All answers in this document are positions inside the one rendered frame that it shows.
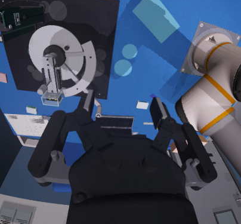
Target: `light blue circle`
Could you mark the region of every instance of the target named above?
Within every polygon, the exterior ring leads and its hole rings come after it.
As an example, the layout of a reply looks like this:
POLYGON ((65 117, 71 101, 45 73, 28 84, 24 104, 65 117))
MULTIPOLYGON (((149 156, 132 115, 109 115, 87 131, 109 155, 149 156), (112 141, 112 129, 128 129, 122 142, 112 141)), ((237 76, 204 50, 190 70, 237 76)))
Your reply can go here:
POLYGON ((132 71, 131 63, 127 60, 119 60, 114 66, 115 72, 119 76, 127 76, 132 71))
POLYGON ((123 47, 122 54, 126 59, 132 59, 137 56, 137 48, 132 45, 128 44, 123 47))

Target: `orange stripe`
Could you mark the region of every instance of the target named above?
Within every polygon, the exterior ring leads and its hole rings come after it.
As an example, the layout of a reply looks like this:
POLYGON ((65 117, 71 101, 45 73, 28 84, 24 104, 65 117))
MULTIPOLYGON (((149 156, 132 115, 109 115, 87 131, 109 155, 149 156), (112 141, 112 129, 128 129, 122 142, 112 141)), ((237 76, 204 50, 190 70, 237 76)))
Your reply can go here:
POLYGON ((214 49, 212 49, 212 51, 209 53, 207 59, 206 59, 206 71, 208 71, 208 61, 210 59, 210 57, 212 56, 212 53, 217 49, 217 48, 220 48, 222 45, 225 45, 225 44, 232 44, 231 42, 225 42, 225 43, 222 43, 220 45, 217 45, 214 49))
POLYGON ((228 101, 231 104, 234 104, 236 101, 234 98, 232 98, 231 95, 229 95, 228 92, 226 92, 225 89, 223 89, 217 82, 216 80, 214 80, 213 78, 211 78, 208 74, 205 74, 204 77, 224 96, 226 97, 226 99, 228 99, 228 101))
POLYGON ((218 121, 220 121, 221 119, 223 119, 225 116, 227 116, 230 112, 234 111, 234 108, 231 107, 228 110, 226 110, 225 112, 223 112, 222 114, 220 114, 219 116, 217 116, 214 120, 212 120, 209 124, 207 124, 206 126, 204 126, 201 130, 199 130, 200 134, 203 134, 206 130, 208 130, 209 128, 211 128, 214 124, 216 124, 218 121))

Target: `pink square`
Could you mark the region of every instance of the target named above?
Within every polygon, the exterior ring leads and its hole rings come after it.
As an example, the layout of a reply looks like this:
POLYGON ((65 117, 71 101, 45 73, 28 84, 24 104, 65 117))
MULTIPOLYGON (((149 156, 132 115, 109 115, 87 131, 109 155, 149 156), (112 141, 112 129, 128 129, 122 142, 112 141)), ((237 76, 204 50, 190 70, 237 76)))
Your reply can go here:
POLYGON ((7 74, 0 73, 0 82, 8 83, 7 74))

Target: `black cable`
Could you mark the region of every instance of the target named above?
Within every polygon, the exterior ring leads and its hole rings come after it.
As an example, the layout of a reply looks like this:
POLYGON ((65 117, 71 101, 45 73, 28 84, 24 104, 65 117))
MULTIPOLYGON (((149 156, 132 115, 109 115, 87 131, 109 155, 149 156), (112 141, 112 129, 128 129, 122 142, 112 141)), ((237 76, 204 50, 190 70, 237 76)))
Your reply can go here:
MULTIPOLYGON (((5 5, 7 5, 7 4, 11 4, 11 3, 13 3, 13 2, 35 2, 35 3, 43 4, 43 5, 44 5, 44 10, 43 10, 43 12, 41 12, 41 13, 39 13, 39 14, 35 14, 34 16, 39 16, 40 14, 43 14, 44 11, 45 11, 45 9, 46 9, 46 5, 45 5, 44 3, 41 3, 41 2, 39 2, 39 1, 31 1, 31 0, 16 0, 16 1, 10 1, 10 2, 4 4, 3 6, 5 6, 5 5)), ((34 16, 25 16, 26 18, 25 18, 24 20, 26 20, 27 18, 34 17, 34 16)))

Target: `white disc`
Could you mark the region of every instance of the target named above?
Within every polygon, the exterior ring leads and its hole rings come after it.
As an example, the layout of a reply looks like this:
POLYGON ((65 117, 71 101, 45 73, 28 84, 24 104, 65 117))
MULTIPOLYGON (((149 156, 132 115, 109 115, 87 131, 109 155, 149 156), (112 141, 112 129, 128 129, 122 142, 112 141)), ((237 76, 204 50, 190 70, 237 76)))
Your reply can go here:
MULTIPOLYGON (((44 50, 50 45, 58 45, 64 52, 83 52, 81 44, 77 38, 65 28, 60 26, 44 26, 39 28, 31 37, 29 41, 29 55, 30 58, 40 72, 42 72, 43 63, 42 57, 44 55, 44 50)), ((72 70, 72 72, 77 75, 81 68, 83 67, 84 57, 66 57, 65 64, 72 70)), ((70 76, 63 70, 61 70, 62 80, 70 79, 70 76)))

